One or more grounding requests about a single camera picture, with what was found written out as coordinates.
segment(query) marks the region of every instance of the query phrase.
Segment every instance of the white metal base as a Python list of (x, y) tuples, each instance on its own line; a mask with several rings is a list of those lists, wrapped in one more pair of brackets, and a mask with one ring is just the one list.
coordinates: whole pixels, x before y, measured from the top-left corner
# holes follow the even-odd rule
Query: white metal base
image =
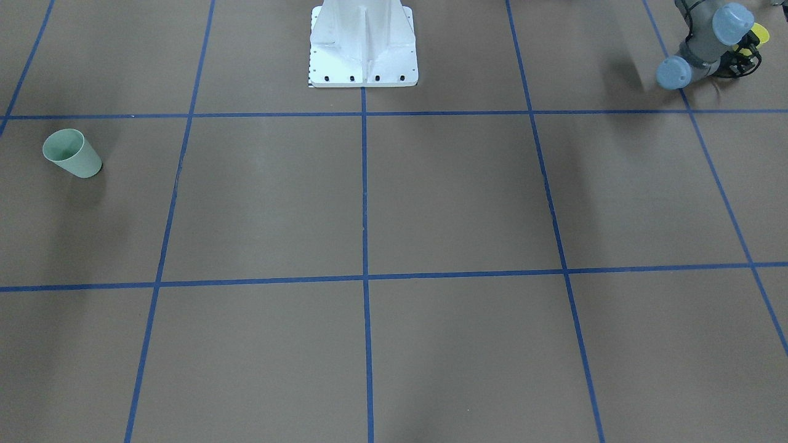
[(310, 87), (417, 84), (413, 11), (399, 0), (325, 0), (311, 28)]

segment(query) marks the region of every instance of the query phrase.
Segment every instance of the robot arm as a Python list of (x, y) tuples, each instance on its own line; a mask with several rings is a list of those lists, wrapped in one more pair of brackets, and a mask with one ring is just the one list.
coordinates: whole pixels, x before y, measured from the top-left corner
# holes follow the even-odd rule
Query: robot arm
[(765, 43), (768, 34), (762, 42), (752, 31), (755, 17), (747, 8), (726, 0), (675, 0), (675, 4), (689, 34), (676, 55), (657, 68), (660, 86), (679, 89), (712, 75), (738, 78), (760, 64), (757, 47)]

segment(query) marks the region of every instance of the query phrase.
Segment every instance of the light green plastic cup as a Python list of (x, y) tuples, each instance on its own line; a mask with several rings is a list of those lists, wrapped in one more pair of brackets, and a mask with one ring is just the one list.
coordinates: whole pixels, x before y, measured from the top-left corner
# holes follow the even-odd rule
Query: light green plastic cup
[(42, 149), (47, 160), (79, 178), (93, 177), (101, 170), (101, 159), (76, 129), (61, 129), (46, 138)]

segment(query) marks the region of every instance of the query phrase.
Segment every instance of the floor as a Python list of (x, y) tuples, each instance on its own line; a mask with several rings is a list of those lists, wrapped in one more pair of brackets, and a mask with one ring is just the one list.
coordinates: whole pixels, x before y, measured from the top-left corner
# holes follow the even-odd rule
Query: floor
[[(788, 24), (663, 91), (668, 0), (0, 2), (0, 441), (788, 441)], [(78, 128), (78, 179), (40, 147)]]

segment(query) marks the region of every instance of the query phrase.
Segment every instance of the gray robot arm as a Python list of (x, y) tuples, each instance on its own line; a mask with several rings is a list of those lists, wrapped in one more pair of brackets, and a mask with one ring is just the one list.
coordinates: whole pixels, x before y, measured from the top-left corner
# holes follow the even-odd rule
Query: gray robot arm
[(676, 55), (656, 70), (657, 83), (666, 89), (679, 89), (715, 73), (721, 57), (755, 24), (753, 14), (735, 2), (675, 0), (675, 4), (689, 26), (689, 35)]

